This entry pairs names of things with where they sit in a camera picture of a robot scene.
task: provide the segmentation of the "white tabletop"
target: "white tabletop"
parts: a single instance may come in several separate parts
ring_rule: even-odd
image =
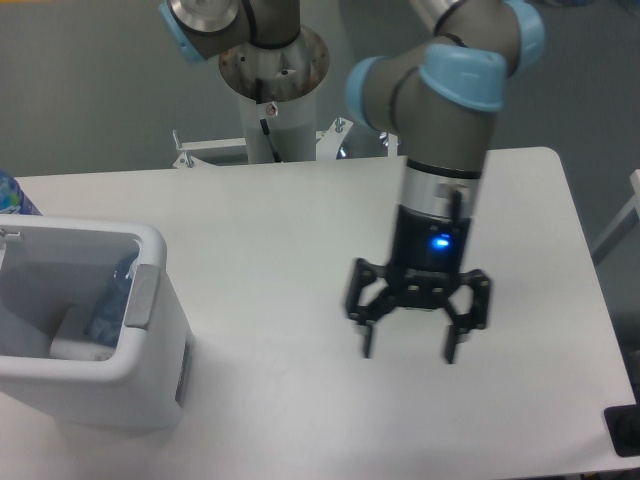
[[[25,178],[46,214],[157,226],[197,338],[174,430],[56,422],[0,396],[3,479],[500,479],[631,468],[602,411],[633,402],[556,154],[492,152],[466,254],[489,328],[440,357],[396,311],[374,358],[342,309],[386,261],[400,159]]]

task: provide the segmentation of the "blue led light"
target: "blue led light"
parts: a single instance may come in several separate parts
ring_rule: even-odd
[[[431,239],[431,248],[434,250],[446,250],[451,246],[451,240],[449,235],[443,233]]]

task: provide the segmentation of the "white plastic bin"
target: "white plastic bin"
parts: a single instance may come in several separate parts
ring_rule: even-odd
[[[107,360],[51,358],[70,307],[91,309],[116,264],[139,252],[115,352]],[[153,227],[0,215],[0,390],[56,418],[144,427],[182,413],[194,337]]]

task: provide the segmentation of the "plastic bottle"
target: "plastic bottle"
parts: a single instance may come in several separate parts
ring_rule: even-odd
[[[120,337],[138,254],[127,255],[118,263],[107,292],[93,307],[91,321],[84,333],[100,345],[115,348]]]
[[[15,178],[0,170],[0,213],[40,215]]]

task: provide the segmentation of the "light blue joint cap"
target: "light blue joint cap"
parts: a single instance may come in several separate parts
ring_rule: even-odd
[[[504,103],[507,61],[498,53],[453,45],[431,45],[420,66],[422,81],[463,107],[497,112]]]
[[[206,62],[206,59],[198,53],[193,45],[191,45],[191,42],[180,28],[180,25],[178,25],[176,19],[173,18],[173,15],[169,11],[169,6],[163,2],[160,4],[158,9],[164,19],[164,23],[169,27],[169,31],[171,32],[173,39],[178,44],[180,53],[182,53],[184,59],[191,64]]]
[[[518,72],[533,65],[542,56],[546,41],[544,24],[538,11],[524,0],[505,0],[520,24],[520,63]]]
[[[347,98],[347,108],[349,113],[357,122],[363,125],[369,125],[367,117],[364,113],[364,83],[367,81],[367,75],[371,67],[378,61],[385,57],[371,57],[362,60],[358,63],[347,78],[347,85],[345,87],[345,96]]]

